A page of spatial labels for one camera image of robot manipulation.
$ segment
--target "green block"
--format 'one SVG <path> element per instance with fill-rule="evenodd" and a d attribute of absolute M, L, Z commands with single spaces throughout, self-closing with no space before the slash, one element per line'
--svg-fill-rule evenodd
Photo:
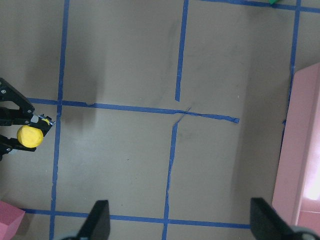
<path fill-rule="evenodd" d="M 270 4 L 274 4 L 274 3 L 276 3 L 276 2 L 278 2 L 279 0 L 269 0 L 269 3 Z"/>

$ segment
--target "pink container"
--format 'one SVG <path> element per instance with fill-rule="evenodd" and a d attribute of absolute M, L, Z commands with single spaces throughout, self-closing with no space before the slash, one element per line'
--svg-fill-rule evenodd
<path fill-rule="evenodd" d="M 25 211 L 0 201 L 0 240 L 10 240 L 16 234 Z"/>
<path fill-rule="evenodd" d="M 272 205 L 320 235 L 320 63 L 294 75 Z"/>

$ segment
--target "concrete floor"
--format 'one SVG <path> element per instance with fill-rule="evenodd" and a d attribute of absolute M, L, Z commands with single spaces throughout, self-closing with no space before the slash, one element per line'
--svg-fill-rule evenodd
<path fill-rule="evenodd" d="M 320 1 L 267 2 L 2 0 L 0 77 L 57 119 L 0 162 L 14 240 L 77 231 L 100 199 L 110 240 L 254 239 L 291 76 L 320 61 Z"/>

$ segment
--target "pink block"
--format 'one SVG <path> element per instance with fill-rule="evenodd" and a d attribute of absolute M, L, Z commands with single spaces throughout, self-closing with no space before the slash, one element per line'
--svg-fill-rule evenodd
<path fill-rule="evenodd" d="M 0 240 L 10 240 L 17 232 L 25 211 L 0 201 Z"/>
<path fill-rule="evenodd" d="M 320 63 L 294 75 L 272 205 L 287 223 L 319 234 L 319 186 Z"/>

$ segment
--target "black object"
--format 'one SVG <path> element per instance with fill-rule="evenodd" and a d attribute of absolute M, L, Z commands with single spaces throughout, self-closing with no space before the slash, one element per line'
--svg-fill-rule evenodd
<path fill-rule="evenodd" d="M 45 136 L 54 125 L 50 117 L 45 117 L 43 114 L 35 115 L 35 108 L 31 102 L 1 77 L 0 102 L 13 102 L 19 107 L 19 109 L 0 107 L 0 126 L 29 125 L 30 127 L 40 129 L 43 136 Z M 29 152 L 36 150 L 35 147 L 29 148 L 23 146 L 16 138 L 8 139 L 0 135 L 0 161 L 2 160 L 2 156 L 11 152 L 12 149 Z"/>
<path fill-rule="evenodd" d="M 109 203 L 108 200 L 99 200 L 95 202 L 78 234 L 63 240 L 107 240 L 109 234 Z"/>
<path fill-rule="evenodd" d="M 312 230 L 288 226 L 263 198 L 252 198 L 251 232 L 256 240 L 320 240 Z"/>

